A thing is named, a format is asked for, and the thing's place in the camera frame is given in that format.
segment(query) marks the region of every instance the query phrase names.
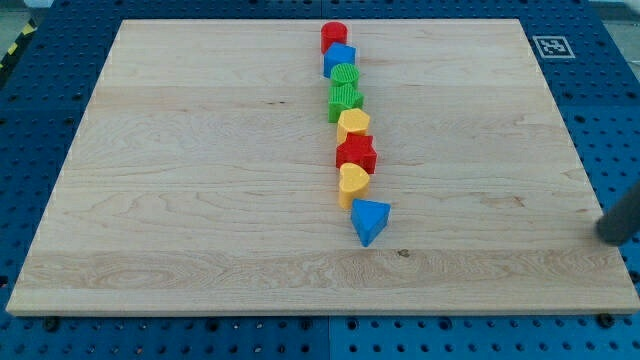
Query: wood grain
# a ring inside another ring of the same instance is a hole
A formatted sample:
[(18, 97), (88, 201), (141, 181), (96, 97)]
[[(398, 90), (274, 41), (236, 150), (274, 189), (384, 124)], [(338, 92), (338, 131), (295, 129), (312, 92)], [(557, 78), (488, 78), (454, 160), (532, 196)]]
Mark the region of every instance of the wood grain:
[(631, 313), (513, 20), (347, 21), (389, 227), (337, 205), (321, 21), (124, 21), (14, 315)]

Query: plastic toy block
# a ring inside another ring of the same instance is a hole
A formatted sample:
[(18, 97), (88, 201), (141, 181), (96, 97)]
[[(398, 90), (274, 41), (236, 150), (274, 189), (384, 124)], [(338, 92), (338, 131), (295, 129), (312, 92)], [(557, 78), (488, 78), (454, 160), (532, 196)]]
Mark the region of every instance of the plastic toy block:
[(333, 67), (344, 63), (356, 63), (356, 48), (334, 42), (324, 53), (324, 77), (330, 78)]
[(360, 71), (353, 64), (338, 64), (331, 69), (331, 86), (351, 84), (354, 89), (358, 89), (359, 78)]
[(369, 174), (356, 164), (346, 163), (340, 167), (338, 183), (338, 204), (346, 210), (351, 209), (355, 198), (363, 198), (369, 192)]
[(369, 115), (362, 109), (355, 108), (341, 112), (338, 118), (338, 145), (347, 139), (347, 134), (367, 135), (369, 120)]
[(373, 136), (347, 134), (347, 139), (336, 148), (336, 167), (353, 163), (362, 167), (368, 174), (376, 170), (378, 154), (373, 148)]
[(336, 123), (344, 110), (362, 109), (364, 95), (351, 84), (329, 88), (329, 122)]
[(322, 53), (326, 53), (329, 47), (337, 42), (340, 44), (347, 43), (347, 35), (349, 34), (349, 30), (347, 30), (347, 26), (338, 21), (331, 21), (324, 25), (322, 25), (321, 33), (321, 43), (320, 43), (320, 51)]
[(353, 199), (351, 222), (358, 233), (362, 246), (368, 247), (389, 222), (391, 205)]

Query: red cylinder block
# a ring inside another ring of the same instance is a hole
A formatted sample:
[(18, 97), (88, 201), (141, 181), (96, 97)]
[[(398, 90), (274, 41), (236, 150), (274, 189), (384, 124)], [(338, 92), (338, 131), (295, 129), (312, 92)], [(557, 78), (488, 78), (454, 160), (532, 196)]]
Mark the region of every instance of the red cylinder block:
[(322, 43), (320, 50), (324, 54), (334, 42), (347, 43), (347, 26), (338, 21), (331, 21), (322, 26)]

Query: yellow and black striped tape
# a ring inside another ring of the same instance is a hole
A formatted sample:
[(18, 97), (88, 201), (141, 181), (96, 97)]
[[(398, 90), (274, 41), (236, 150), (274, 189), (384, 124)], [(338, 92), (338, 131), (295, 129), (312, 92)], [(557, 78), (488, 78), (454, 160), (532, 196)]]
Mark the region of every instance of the yellow and black striped tape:
[(2, 89), (7, 83), (7, 80), (9, 80), (9, 76), (26, 50), (27, 45), (31, 42), (36, 30), (37, 27), (35, 22), (33, 20), (29, 20), (27, 25), (22, 28), (18, 38), (13, 42), (13, 44), (11, 44), (11, 46), (9, 46), (7, 53), (2, 57), (2, 61), (0, 61), (0, 89)]

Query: blue pyramid block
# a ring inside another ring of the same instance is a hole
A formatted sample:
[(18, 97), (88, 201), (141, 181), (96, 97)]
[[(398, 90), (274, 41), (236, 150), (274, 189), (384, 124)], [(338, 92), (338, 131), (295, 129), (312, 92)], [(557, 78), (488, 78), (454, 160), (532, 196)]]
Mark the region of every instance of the blue pyramid block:
[(324, 53), (324, 77), (330, 79), (331, 69), (336, 65), (344, 63), (355, 65), (356, 48), (334, 42), (327, 52)]
[(360, 237), (362, 246), (367, 247), (387, 226), (391, 205), (376, 201), (354, 199), (351, 222)]

